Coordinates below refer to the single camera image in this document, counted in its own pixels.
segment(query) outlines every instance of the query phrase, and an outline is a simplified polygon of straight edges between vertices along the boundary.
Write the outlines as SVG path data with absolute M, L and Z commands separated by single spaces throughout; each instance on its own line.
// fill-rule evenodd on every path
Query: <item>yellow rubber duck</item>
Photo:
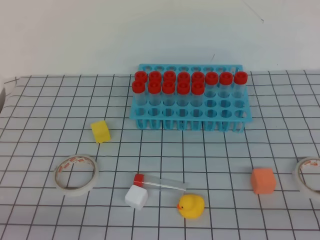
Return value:
M 176 207 L 182 217 L 186 219 L 196 219 L 200 217 L 205 210 L 205 200 L 199 195 L 186 194 L 180 198 Z

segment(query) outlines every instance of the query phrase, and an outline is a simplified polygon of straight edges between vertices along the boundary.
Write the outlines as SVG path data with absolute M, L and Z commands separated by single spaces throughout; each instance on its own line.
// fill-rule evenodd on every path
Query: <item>yellow sponge cube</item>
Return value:
M 102 144 L 111 140 L 110 132 L 105 121 L 91 123 L 91 129 L 97 144 Z

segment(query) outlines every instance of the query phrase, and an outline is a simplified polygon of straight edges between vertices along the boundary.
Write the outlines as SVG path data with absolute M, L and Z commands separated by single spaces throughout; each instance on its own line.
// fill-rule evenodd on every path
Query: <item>test tube rack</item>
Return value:
M 176 75 L 180 72 L 188 72 L 190 75 L 194 72 L 216 72 L 220 75 L 223 72 L 230 72 L 233 75 L 242 71 L 242 65 L 182 65 L 182 64 L 140 64 L 139 71 L 148 73 L 158 71 L 163 76 L 165 71 L 174 71 Z M 194 131 L 202 129 L 213 131 L 217 129 L 220 132 L 243 132 L 245 124 L 252 122 L 247 88 L 241 98 L 235 98 L 230 93 L 228 97 L 219 96 L 219 90 L 214 97 L 203 96 L 202 105 L 194 107 L 177 105 L 177 101 L 172 106 L 166 106 L 161 102 L 157 106 L 150 105 L 149 96 L 145 105 L 137 105 L 135 98 L 132 100 L 130 118 L 136 121 L 138 129 L 159 129 L 161 123 L 163 129 L 186 130 L 189 128 Z

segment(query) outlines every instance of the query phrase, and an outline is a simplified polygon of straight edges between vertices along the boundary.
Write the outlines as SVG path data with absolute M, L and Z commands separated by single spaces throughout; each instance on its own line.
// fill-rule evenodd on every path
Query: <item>test tube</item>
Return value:
M 208 98 L 213 98 L 218 90 L 219 75 L 210 71 L 205 75 L 205 92 L 204 95 Z
M 163 74 L 163 81 L 164 82 L 173 82 L 175 83 L 176 82 L 176 73 L 174 71 L 166 71 L 164 74 Z
M 134 74 L 134 80 L 135 81 L 142 81 L 143 83 L 147 83 L 148 81 L 148 75 L 145 71 L 137 71 Z
M 191 86 L 191 93 L 192 93 L 191 105 L 192 106 L 200 107 L 202 105 L 204 92 L 205 92 L 205 84 L 203 82 L 196 81 L 192 83 L 192 86 Z M 201 116 L 200 112 L 201 112 L 200 109 L 197 109 L 197 108 L 194 109 L 193 116 L 200 117 Z
M 233 96 L 237 99 L 242 98 L 246 89 L 248 74 L 244 71 L 238 71 L 234 75 Z
M 190 74 L 187 73 L 186 71 L 179 72 L 179 74 L 178 74 L 178 84 L 180 82 L 185 82 L 187 84 L 190 84 Z
M 169 180 L 137 173 L 134 176 L 133 184 L 141 188 L 161 190 L 186 191 L 187 184 L 181 181 Z
M 227 98 L 230 95 L 231 84 L 233 80 L 233 75 L 230 72 L 223 72 L 220 74 L 220 86 L 219 86 L 219 96 L 221 98 Z
M 190 92 L 190 84 L 183 81 L 178 83 L 178 87 L 177 87 L 177 104 L 180 107 L 184 107 L 188 105 L 188 96 L 189 96 L 189 92 Z
M 137 105 L 141 106 L 147 103 L 146 85 L 143 81 L 135 80 L 132 83 L 132 91 Z
M 159 71 L 152 71 L 149 73 L 149 83 L 152 81 L 159 82 L 161 84 L 162 77 Z
M 192 74 L 191 76 L 191 82 L 201 82 L 201 83 L 205 83 L 205 75 L 203 72 L 201 71 L 196 71 Z
M 148 84 L 149 99 L 152 106 L 158 106 L 161 102 L 161 83 L 153 80 Z
M 162 84 L 163 104 L 172 106 L 175 103 L 176 85 L 172 81 L 165 81 Z

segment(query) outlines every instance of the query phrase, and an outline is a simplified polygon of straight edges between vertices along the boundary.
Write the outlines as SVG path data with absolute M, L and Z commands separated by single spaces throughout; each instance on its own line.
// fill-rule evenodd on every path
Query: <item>red screw cap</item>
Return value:
M 162 92 L 164 94 L 173 94 L 176 90 L 176 85 L 172 81 L 165 81 L 162 84 Z
M 163 81 L 170 81 L 170 82 L 176 82 L 176 73 L 174 71 L 166 71 L 163 74 Z
M 177 92 L 178 94 L 181 94 L 181 95 L 188 94 L 190 92 L 190 84 L 185 81 L 179 82 L 177 87 Z
M 233 78 L 234 78 L 234 76 L 232 75 L 231 72 L 223 72 L 220 74 L 220 84 L 231 85 Z
M 203 82 L 196 81 L 192 83 L 191 92 L 194 95 L 202 95 L 205 92 L 205 84 Z
M 238 71 L 234 75 L 234 82 L 239 85 L 244 85 L 248 81 L 248 74 L 244 71 Z
M 145 175 L 137 173 L 137 174 L 134 176 L 133 185 L 136 185 L 136 186 L 142 188 L 143 185 L 144 185 L 144 179 L 145 179 Z
M 149 82 L 157 81 L 161 83 L 161 73 L 159 71 L 152 71 L 149 73 Z
M 149 93 L 151 93 L 151 94 L 160 93 L 161 92 L 161 83 L 156 80 L 150 81 L 148 84 L 148 90 L 149 90 Z
M 135 94 L 142 94 L 146 90 L 146 85 L 143 81 L 135 80 L 132 83 L 132 91 Z
M 190 74 L 186 71 L 179 72 L 178 74 L 178 83 L 185 82 L 190 84 Z
M 142 81 L 142 82 L 146 83 L 148 81 L 147 73 L 145 71 L 137 71 L 134 74 L 134 80 L 135 81 Z
M 208 85 L 216 85 L 219 80 L 218 73 L 210 71 L 205 75 L 205 83 Z
M 192 74 L 191 77 L 191 82 L 201 82 L 204 83 L 205 82 L 205 75 L 203 72 L 200 71 L 196 71 Z

